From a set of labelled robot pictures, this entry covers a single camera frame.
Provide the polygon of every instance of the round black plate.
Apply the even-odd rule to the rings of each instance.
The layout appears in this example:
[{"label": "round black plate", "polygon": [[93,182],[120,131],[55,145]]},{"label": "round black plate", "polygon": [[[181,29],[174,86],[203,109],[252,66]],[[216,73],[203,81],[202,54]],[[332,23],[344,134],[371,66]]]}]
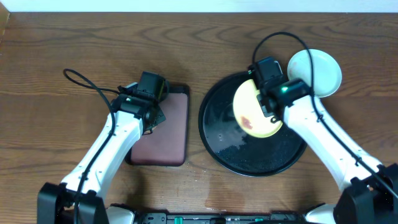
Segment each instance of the round black plate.
[{"label": "round black plate", "polygon": [[222,166],[238,174],[265,177],[293,165],[307,145],[286,125],[268,138],[252,137],[239,127],[233,98],[250,78],[247,72],[237,73],[211,88],[200,106],[199,133],[207,151]]}]

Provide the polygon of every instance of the black cable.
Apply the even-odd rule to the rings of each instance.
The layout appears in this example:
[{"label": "black cable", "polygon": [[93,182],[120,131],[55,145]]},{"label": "black cable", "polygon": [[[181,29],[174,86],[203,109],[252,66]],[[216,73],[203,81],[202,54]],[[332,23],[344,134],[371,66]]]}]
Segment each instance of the black cable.
[{"label": "black cable", "polygon": [[[77,82],[77,81],[71,79],[71,78],[67,75],[67,72],[72,72],[73,74],[79,76],[81,79],[83,79],[83,80],[86,81],[88,84],[90,84],[90,86],[84,85],[84,84],[82,84],[82,83],[79,83],[79,82]],[[83,184],[84,184],[84,182],[85,182],[85,180],[86,180],[86,178],[87,178],[87,175],[88,175],[88,173],[89,173],[89,171],[90,171],[91,166],[94,164],[94,162],[95,162],[95,160],[97,159],[97,157],[101,154],[101,151],[104,149],[105,145],[106,145],[106,144],[108,143],[108,141],[111,139],[111,137],[112,137],[112,135],[113,135],[113,133],[114,133],[114,130],[115,130],[116,125],[115,125],[114,112],[113,112],[113,110],[112,110],[111,104],[109,103],[108,99],[105,97],[104,93],[101,91],[100,88],[98,88],[93,82],[91,82],[89,79],[87,79],[86,77],[84,77],[82,74],[80,74],[80,73],[78,73],[78,72],[76,72],[76,71],[74,71],[74,70],[72,70],[72,69],[68,69],[68,68],[64,69],[64,70],[63,70],[63,75],[64,75],[67,79],[69,79],[70,81],[72,81],[73,83],[76,83],[77,85],[84,86],[84,87],[87,87],[87,88],[91,88],[91,89],[96,90],[96,91],[99,93],[99,95],[102,97],[102,99],[105,101],[106,106],[108,106],[109,113],[111,114],[111,118],[112,118],[112,128],[111,128],[111,130],[110,130],[110,132],[109,132],[109,134],[108,134],[108,137],[105,139],[105,141],[104,141],[104,142],[102,143],[102,145],[99,147],[98,151],[95,153],[95,155],[93,156],[93,158],[91,159],[91,161],[88,163],[88,165],[87,165],[85,171],[81,174],[81,179],[80,179],[80,181],[79,181],[79,186],[78,186],[78,188],[77,188],[76,195],[75,195],[75,209],[74,209],[74,211],[75,211],[74,213],[75,213],[75,214],[74,214],[74,218],[73,218],[73,219],[74,219],[74,223],[75,223],[75,224],[78,224],[78,223],[79,223],[79,220],[78,220],[78,219],[79,219],[79,209],[78,209],[78,207],[79,207],[80,194],[81,194],[81,190],[82,190],[82,188],[83,188]]]},{"label": "black cable", "polygon": [[381,184],[383,185],[383,187],[385,187],[387,189],[387,191],[389,193],[392,194],[392,196],[394,196],[396,199],[398,199],[398,195],[397,193],[394,192],[394,190],[386,183],[386,181],[384,181],[376,172],[373,171],[373,169],[371,169],[364,161],[362,161],[362,158],[360,158],[359,156],[357,156],[334,132],[333,130],[331,130],[331,128],[326,124],[325,120],[323,119],[323,115],[319,113],[317,106],[315,104],[315,92],[314,92],[314,74],[313,74],[313,60],[312,60],[312,55],[310,52],[310,49],[308,48],[308,46],[305,44],[305,42],[300,39],[299,37],[297,37],[294,34],[291,34],[289,32],[276,32],[273,33],[271,35],[268,35],[267,37],[265,37],[264,39],[262,39],[260,41],[260,43],[257,45],[257,47],[254,49],[253,55],[252,55],[252,63],[256,65],[257,70],[261,73],[261,71],[258,69],[258,65],[256,63],[256,54],[257,51],[259,50],[260,46],[269,38],[275,36],[275,35],[287,35],[289,37],[293,37],[295,38],[297,41],[299,41],[304,49],[308,52],[308,56],[310,57],[310,65],[311,65],[311,87],[310,87],[310,96],[311,96],[311,103],[314,109],[315,114],[318,116],[318,120],[324,125],[324,127],[329,131],[329,133],[336,139],[336,141],[338,143],[341,144],[341,146],[343,146],[343,148],[348,152],[348,154],[350,154],[355,161],[358,164],[361,164],[361,166],[363,166],[369,173],[371,173],[372,176],[374,176],[374,178]]},{"label": "black cable", "polygon": [[[73,71],[73,70],[67,69],[67,68],[66,68],[66,70],[68,70],[68,72],[72,72],[72,73],[73,73],[73,72],[76,72],[76,71]],[[69,81],[73,82],[74,84],[77,84],[77,85],[80,85],[80,86],[82,86],[82,87],[86,87],[86,88],[89,88],[89,89],[92,89],[92,90],[95,89],[95,88],[93,88],[92,86],[82,84],[82,83],[80,83],[80,82],[78,82],[78,81],[76,81],[76,80],[70,78],[69,75],[67,75],[67,74],[65,73],[65,71],[63,71],[63,75],[64,75]],[[107,88],[97,88],[97,89],[99,89],[99,90],[101,90],[101,91],[108,91],[108,92],[111,92],[111,93],[116,93],[117,95],[120,94],[120,92],[118,92],[118,91],[116,91],[116,90],[111,90],[111,89],[107,89]]]}]

